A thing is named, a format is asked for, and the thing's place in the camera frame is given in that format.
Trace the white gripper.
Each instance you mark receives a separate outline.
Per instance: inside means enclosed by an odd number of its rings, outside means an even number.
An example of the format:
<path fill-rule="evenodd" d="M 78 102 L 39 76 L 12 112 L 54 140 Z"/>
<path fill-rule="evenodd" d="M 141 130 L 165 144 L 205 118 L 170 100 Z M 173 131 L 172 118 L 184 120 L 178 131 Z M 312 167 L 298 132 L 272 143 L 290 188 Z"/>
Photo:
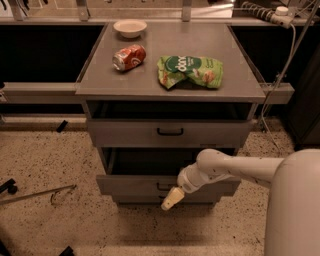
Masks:
<path fill-rule="evenodd" d="M 169 191 L 161 204 L 161 208 L 164 211 L 171 209 L 184 198 L 185 193 L 194 193 L 208 183 L 209 176 L 201 172 L 196 163 L 188 165 L 180 171 L 177 177 L 179 187 L 173 187 Z"/>

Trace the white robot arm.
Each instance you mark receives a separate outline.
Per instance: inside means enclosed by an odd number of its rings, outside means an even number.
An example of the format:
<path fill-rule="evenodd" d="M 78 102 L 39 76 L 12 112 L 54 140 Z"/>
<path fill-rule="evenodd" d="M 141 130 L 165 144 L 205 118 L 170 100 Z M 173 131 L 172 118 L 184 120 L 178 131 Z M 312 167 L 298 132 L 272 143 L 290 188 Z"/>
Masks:
<path fill-rule="evenodd" d="M 285 158 L 229 156 L 205 149 L 163 200 L 168 210 L 207 184 L 239 177 L 269 189 L 264 255 L 320 256 L 320 150 Z"/>

